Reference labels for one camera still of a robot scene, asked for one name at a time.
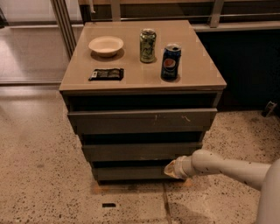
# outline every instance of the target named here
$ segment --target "white robotic arm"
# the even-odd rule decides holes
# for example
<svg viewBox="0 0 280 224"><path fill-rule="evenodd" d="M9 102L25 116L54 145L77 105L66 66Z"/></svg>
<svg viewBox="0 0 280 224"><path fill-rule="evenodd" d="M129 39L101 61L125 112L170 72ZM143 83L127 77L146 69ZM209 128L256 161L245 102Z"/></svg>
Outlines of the white robotic arm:
<svg viewBox="0 0 280 224"><path fill-rule="evenodd" d="M280 159L273 165L259 164L224 159L207 150L196 150L190 157L178 157L171 161L165 167L164 173L175 179L224 174L261 191L256 224L280 221Z"/></svg>

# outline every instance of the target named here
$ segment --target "can lid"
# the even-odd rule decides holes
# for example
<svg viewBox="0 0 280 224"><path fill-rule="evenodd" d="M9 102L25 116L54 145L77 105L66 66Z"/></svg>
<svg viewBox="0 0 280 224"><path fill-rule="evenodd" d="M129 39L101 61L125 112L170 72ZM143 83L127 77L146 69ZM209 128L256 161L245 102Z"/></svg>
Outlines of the can lid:
<svg viewBox="0 0 280 224"><path fill-rule="evenodd" d="M155 34L155 30L151 29L151 28L145 28L145 29L142 29L142 34L145 34L145 35L152 35L152 34Z"/></svg>
<svg viewBox="0 0 280 224"><path fill-rule="evenodd" d="M176 45L176 44L169 44L166 46L166 49L171 52L179 52L179 51L181 51L182 47L180 45Z"/></svg>

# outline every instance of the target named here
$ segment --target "soda can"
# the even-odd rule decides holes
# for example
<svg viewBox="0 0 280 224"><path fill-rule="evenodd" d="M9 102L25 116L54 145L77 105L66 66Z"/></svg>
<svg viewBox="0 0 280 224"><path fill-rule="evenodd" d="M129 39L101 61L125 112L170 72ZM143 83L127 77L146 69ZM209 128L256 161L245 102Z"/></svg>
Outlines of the soda can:
<svg viewBox="0 0 280 224"><path fill-rule="evenodd" d="M161 78L165 81L174 81L178 76L178 67L181 57L181 46L169 44L164 49Z"/></svg>
<svg viewBox="0 0 280 224"><path fill-rule="evenodd" d="M152 29L142 29L140 33L140 60L151 63L155 60L155 44L157 34Z"/></svg>

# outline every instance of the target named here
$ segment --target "cabinet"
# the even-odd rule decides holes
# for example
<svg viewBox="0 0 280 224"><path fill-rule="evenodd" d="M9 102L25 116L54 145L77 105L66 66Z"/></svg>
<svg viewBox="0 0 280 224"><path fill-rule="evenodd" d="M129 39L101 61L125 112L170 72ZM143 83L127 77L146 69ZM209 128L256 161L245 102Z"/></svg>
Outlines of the cabinet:
<svg viewBox="0 0 280 224"><path fill-rule="evenodd" d="M139 33L157 32L154 63L139 60ZM100 58L88 43L104 35L123 39L113 58ZM168 43L182 46L179 77L160 79ZM88 81L95 68L124 68L121 81ZM187 21L86 24L60 92L96 180L168 179L164 167L202 147L226 82Z"/></svg>

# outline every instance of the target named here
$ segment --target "white bowl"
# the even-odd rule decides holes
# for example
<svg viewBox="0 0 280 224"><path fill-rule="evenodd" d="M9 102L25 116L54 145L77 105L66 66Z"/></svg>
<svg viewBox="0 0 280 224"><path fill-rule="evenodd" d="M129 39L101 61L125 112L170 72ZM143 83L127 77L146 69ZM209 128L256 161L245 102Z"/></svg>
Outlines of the white bowl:
<svg viewBox="0 0 280 224"><path fill-rule="evenodd" d="M88 47L101 57L113 57L123 47L120 38L104 36L90 41Z"/></svg>

